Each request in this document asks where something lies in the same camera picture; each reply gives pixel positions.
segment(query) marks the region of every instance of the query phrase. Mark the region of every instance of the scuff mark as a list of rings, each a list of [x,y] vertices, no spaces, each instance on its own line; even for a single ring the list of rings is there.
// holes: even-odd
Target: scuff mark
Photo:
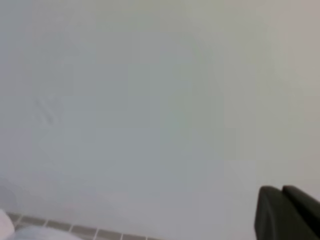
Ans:
[[[46,123],[49,125],[53,125],[55,123],[55,116],[50,110],[49,107],[47,107],[45,104],[43,104],[42,101],[40,101],[38,98],[34,99],[34,104],[36,109],[40,112],[40,114],[45,119]]]

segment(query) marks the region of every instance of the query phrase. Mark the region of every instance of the black object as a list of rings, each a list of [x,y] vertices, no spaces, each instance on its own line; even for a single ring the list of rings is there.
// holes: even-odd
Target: black object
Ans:
[[[263,186],[254,228],[257,240],[320,240],[320,203],[293,186]]]

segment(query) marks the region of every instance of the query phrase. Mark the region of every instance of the white fabric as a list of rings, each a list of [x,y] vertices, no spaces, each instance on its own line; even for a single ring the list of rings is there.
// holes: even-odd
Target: white fabric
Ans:
[[[8,215],[0,209],[0,240],[5,240],[15,232],[15,227]]]

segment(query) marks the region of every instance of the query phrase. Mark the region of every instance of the tiled floor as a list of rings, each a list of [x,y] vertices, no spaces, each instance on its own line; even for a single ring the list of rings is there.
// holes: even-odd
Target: tiled floor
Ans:
[[[11,218],[16,230],[27,226],[42,226],[70,232],[83,240],[157,240],[151,237],[123,234],[120,232],[73,225],[33,216],[25,216],[12,212],[7,212],[7,214]]]

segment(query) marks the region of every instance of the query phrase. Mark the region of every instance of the wall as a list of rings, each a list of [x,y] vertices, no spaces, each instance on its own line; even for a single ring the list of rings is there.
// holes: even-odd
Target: wall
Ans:
[[[259,186],[320,198],[315,0],[0,2],[0,205],[254,239]]]

